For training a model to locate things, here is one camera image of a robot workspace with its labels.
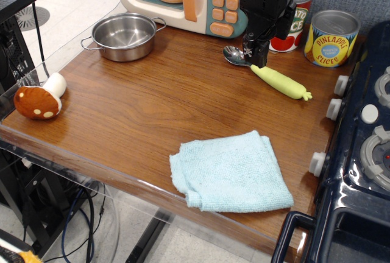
white mushroom stem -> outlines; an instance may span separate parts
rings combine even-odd
[[[66,80],[61,74],[55,72],[48,78],[42,88],[60,98],[66,90]]]

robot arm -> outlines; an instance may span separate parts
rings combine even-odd
[[[288,36],[295,15],[294,0],[240,0],[248,17],[243,39],[246,61],[262,68],[267,64],[269,41]]]

pot rim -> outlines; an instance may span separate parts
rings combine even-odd
[[[100,27],[101,25],[103,25],[104,23],[112,20],[112,19],[115,19],[115,18],[121,18],[121,17],[132,17],[132,18],[142,18],[142,19],[145,19],[148,23],[152,24],[153,25],[153,34],[150,34],[142,43],[138,43],[137,45],[135,46],[123,46],[123,47],[112,47],[112,46],[107,46],[107,45],[104,45],[102,43],[100,43],[99,41],[97,41],[94,37],[94,34],[97,30],[98,27]],[[107,48],[107,49],[113,49],[113,50],[131,50],[131,49],[136,49],[142,45],[145,45],[146,43],[148,43],[149,41],[153,40],[154,39],[154,36],[156,35],[156,32],[157,32],[157,25],[156,23],[153,21],[152,18],[148,17],[148,16],[145,16],[145,15],[141,15],[139,13],[130,13],[130,12],[124,12],[124,13],[118,13],[118,14],[115,14],[115,15],[112,15],[112,16],[109,16],[108,18],[103,18],[101,19],[100,21],[98,21],[93,29],[92,29],[92,32],[91,32],[91,37],[92,37],[92,40],[97,44],[99,45],[100,47],[103,47],[103,48]]]

wooden countertop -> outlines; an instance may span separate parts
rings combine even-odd
[[[117,63],[83,51],[61,71],[68,82],[62,112],[48,121],[13,112],[0,134],[33,154],[272,253],[289,211],[313,214],[318,179],[308,167],[314,152],[327,150],[335,124],[325,115],[330,100],[338,98],[333,88],[356,61],[354,53],[340,68],[311,64],[303,54],[306,34],[295,51],[270,53],[268,66],[311,91],[308,102],[290,99],[249,68],[228,63],[223,47],[241,47],[241,37],[167,27],[157,33],[154,50],[137,61]],[[295,205],[248,214],[188,208],[172,184],[169,155],[184,142],[252,130],[270,138]]]

stainless steel pot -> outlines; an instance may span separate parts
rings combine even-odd
[[[153,19],[164,26],[157,29]],[[153,50],[156,32],[166,27],[162,18],[149,18],[137,13],[120,13],[98,21],[91,36],[81,40],[81,46],[89,51],[100,50],[103,57],[119,62],[132,61],[146,56]],[[83,41],[92,38],[97,48],[88,48]]]

